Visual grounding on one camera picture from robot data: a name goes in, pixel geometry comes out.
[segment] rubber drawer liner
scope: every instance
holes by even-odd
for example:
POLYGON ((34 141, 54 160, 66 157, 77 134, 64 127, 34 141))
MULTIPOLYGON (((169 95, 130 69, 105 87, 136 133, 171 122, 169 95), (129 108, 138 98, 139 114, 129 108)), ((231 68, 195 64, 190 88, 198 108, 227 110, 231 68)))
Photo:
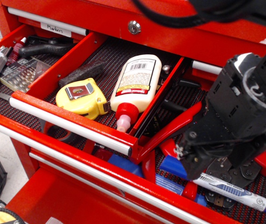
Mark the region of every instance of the rubber drawer liner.
MULTIPOLYGON (((107 63, 104 72, 96 76, 94 79, 108 100, 111 97, 112 91, 117 82, 118 75, 120 74, 120 71, 125 62, 131 57, 141 54, 154 54, 160 58, 160 60, 162 61, 162 65, 168 64, 172 67, 174 67, 175 64, 178 62, 178 60, 180 59, 180 56, 173 55, 168 52, 163 52, 160 50, 152 49, 146 46, 138 45, 124 40, 108 38, 108 40, 99 49, 97 49, 86 60, 86 62, 84 62, 84 64, 98 59, 104 60, 107 63)), ((38 59, 50 64, 54 64, 59 58, 52 57, 49 55, 43 55, 39 56, 38 59)), ((58 91, 59 88, 54 90, 44 100, 51 104, 55 104, 55 96, 58 91)), ((0 83, 0 92, 9 95, 13 93, 12 90, 5 87, 1 83, 0 83)), ((207 92, 196 88, 177 87, 175 89, 170 89, 166 98, 168 100, 175 102, 178 105, 189 108, 193 106, 195 103, 201 101, 205 97, 206 93, 207 92)), ((8 102, 2 99, 0 99, 0 114, 16 122, 19 122, 23 125, 26 125, 32 129, 41 131, 41 126, 38 118, 10 107, 8 102)), ((107 115, 99 116, 96 119, 96 121, 105 124, 107 126, 116 128, 116 119, 114 115, 115 115, 114 112, 110 112, 107 115)), ((169 112, 161 107, 157 110, 156 114, 156 117, 159 120, 160 127, 163 127, 164 125, 169 123, 175 116, 177 116, 177 114, 169 112)), ((55 133, 53 137, 58 138, 60 137, 59 135, 63 135, 63 130, 60 130, 60 132, 55 133)), ((176 138, 176 142, 179 142, 180 138, 181 137, 178 136, 176 138)), ((75 148, 78 148, 79 150, 82 150, 85 145, 85 142, 86 139, 80 136, 76 136, 75 139, 69 144, 75 148)), ((163 159, 164 155, 162 154, 160 149, 157 148, 156 173, 182 186, 185 186, 186 181, 181 180, 180 178, 159 169, 159 166, 163 161, 163 159)), ((250 184, 246 189, 253 193, 266 197, 266 177, 259 175, 256 181, 250 184)), ((199 188, 198 193, 204 195, 204 189, 199 188)), ((234 206, 234 208, 230 211, 218 209, 209 205, 208 207, 211 208, 212 210, 216 210, 217 212, 220 212, 223 215, 233 218, 242 223, 266 224, 266 213, 262 213, 255 209, 251 209, 250 207, 244 206, 240 203, 237 203, 234 206)))

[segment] markers label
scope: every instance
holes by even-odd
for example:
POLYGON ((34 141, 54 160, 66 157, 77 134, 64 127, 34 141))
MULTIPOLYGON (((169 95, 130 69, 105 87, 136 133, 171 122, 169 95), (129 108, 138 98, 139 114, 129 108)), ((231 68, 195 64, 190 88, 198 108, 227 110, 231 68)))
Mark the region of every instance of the markers label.
POLYGON ((53 25, 50 25, 50 24, 46 24, 46 23, 43 23, 43 22, 41 22, 40 25, 41 25, 42 29, 51 31, 53 33, 61 34, 61 35, 67 36, 67 37, 71 37, 72 36, 72 33, 69 30, 66 30, 66 29, 63 29, 63 28, 60 28, 60 27, 56 27, 56 26, 53 26, 53 25))

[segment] lock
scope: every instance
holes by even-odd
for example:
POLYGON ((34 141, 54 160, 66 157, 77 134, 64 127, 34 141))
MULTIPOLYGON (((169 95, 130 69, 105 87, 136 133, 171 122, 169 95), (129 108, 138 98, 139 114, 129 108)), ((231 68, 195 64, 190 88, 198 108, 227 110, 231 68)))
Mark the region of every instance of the lock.
POLYGON ((141 32, 141 26, 136 21, 130 21, 128 27, 129 27, 129 32, 131 34, 136 35, 141 32))

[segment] red bottle cap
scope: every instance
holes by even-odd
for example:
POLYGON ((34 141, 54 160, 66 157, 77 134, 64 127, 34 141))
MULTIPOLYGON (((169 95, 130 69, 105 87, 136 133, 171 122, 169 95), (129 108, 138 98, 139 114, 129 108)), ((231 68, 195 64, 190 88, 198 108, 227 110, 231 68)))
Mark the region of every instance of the red bottle cap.
POLYGON ((127 115, 131 118, 131 125, 137 121, 139 115, 139 109, 130 103, 122 103, 117 107, 115 114, 116 119, 118 120, 121 115, 127 115))

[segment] screw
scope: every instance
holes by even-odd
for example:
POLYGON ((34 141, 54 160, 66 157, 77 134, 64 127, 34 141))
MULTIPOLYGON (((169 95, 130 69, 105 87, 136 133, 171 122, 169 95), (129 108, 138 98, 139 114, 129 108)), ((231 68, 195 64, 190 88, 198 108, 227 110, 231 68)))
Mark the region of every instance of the screw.
POLYGON ((252 175, 252 170, 251 170, 251 169, 246 170, 246 174, 247 174, 248 176, 251 176, 251 175, 252 175))
POLYGON ((191 139, 196 139, 196 137, 197 137, 197 133, 196 133, 196 132, 190 132, 190 133, 189 133, 189 137, 190 137, 191 139))
POLYGON ((222 180, 226 180, 227 179, 227 175, 226 174, 221 174, 221 179, 222 180))
POLYGON ((164 66, 162 67, 162 70, 165 72, 165 74, 169 74, 170 65, 164 65, 164 66))

